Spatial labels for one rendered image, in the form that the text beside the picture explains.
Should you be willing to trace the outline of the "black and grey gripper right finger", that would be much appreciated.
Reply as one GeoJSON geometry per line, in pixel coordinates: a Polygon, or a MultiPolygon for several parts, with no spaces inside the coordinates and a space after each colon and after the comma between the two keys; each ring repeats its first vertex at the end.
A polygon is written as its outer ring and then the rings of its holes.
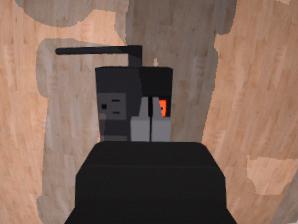
{"type": "Polygon", "coordinates": [[[163,117],[158,97],[150,97],[150,104],[150,133],[152,128],[151,142],[170,142],[170,117],[163,117]]]}

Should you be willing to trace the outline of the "black power strip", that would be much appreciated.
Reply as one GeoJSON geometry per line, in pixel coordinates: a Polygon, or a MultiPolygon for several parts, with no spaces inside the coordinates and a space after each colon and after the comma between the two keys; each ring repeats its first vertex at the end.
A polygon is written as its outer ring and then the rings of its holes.
{"type": "Polygon", "coordinates": [[[130,120],[139,116],[142,97],[158,97],[171,115],[173,69],[142,67],[142,45],[57,48],[57,55],[128,54],[128,66],[95,68],[101,141],[131,141],[130,120]]]}

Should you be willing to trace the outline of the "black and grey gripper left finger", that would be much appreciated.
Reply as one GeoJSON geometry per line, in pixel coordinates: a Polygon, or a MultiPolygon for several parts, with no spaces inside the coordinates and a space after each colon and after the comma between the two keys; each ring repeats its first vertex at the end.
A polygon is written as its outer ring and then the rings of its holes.
{"type": "Polygon", "coordinates": [[[139,116],[131,118],[131,141],[150,142],[150,112],[150,97],[142,97],[139,116]]]}

